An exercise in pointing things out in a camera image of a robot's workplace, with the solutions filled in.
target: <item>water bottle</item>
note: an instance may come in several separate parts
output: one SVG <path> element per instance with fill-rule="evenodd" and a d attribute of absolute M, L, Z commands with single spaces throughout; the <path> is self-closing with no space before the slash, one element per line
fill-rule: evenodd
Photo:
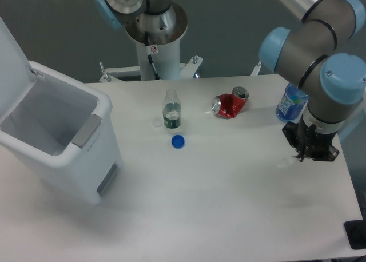
<path fill-rule="evenodd" d="M 169 89 L 165 94 L 162 104 L 164 125 L 168 129 L 176 129 L 181 125 L 181 101 L 174 89 Z"/>
<path fill-rule="evenodd" d="M 303 93 L 301 90 L 298 90 L 297 87 L 289 83 L 285 89 L 281 102 L 276 108 L 277 117 L 283 122 L 295 120 L 308 99 L 309 95 Z"/>

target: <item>crushed soda can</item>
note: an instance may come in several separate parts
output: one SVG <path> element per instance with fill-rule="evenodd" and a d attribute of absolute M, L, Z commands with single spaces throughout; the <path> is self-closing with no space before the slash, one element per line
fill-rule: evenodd
<path fill-rule="evenodd" d="M 235 118 L 248 100 L 249 93 L 242 86 L 233 88 L 231 94 L 225 93 L 212 100 L 212 112 L 216 116 Z"/>

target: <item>blue water bottle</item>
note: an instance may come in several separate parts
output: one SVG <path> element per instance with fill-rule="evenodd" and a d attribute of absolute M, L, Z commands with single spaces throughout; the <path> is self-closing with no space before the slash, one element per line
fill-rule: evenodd
<path fill-rule="evenodd" d="M 281 102 L 276 108 L 277 117 L 283 122 L 295 120 L 308 99 L 309 95 L 303 93 L 301 90 L 298 90 L 297 87 L 289 83 L 285 89 Z"/>

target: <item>warning sticker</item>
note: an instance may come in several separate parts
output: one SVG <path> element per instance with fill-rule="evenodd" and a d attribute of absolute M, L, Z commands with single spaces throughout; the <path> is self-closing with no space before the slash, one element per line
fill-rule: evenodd
<path fill-rule="evenodd" d="M 146 53 L 148 55 L 157 54 L 158 52 L 159 51 L 158 51 L 158 46 L 157 45 L 151 45 L 151 46 L 146 47 Z"/>

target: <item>gray floor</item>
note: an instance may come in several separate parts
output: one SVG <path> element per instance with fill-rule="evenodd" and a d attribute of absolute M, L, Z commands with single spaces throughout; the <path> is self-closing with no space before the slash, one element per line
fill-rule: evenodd
<path fill-rule="evenodd" d="M 277 0 L 174 0 L 186 11 L 188 32 L 181 61 L 204 58 L 202 77 L 249 75 L 258 50 L 275 27 L 298 29 L 300 22 Z M 124 30 L 104 24 L 93 0 L 0 0 L 0 17 L 28 59 L 82 82 L 97 82 L 104 67 L 137 66 L 133 43 Z M 366 27 L 337 52 L 366 61 Z M 261 74 L 269 71 L 263 68 Z M 362 208 L 366 190 L 366 122 L 343 143 L 343 151 Z"/>

